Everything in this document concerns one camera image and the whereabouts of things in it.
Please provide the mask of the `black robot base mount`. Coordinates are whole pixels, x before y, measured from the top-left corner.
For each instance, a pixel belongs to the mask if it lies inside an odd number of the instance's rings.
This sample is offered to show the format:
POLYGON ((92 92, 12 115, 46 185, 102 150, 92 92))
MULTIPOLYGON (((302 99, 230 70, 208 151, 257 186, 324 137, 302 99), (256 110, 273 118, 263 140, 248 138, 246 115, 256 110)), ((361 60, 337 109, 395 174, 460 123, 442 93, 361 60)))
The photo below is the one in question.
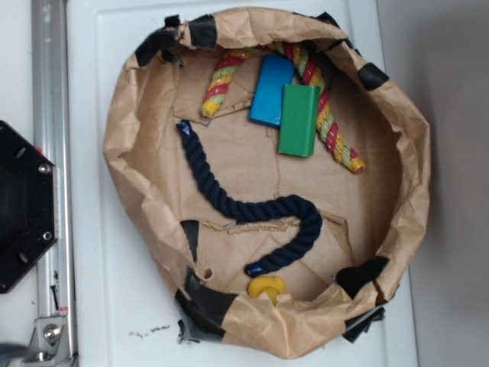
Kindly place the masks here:
POLYGON ((1 122, 1 293, 7 294, 57 240, 54 168, 1 122))

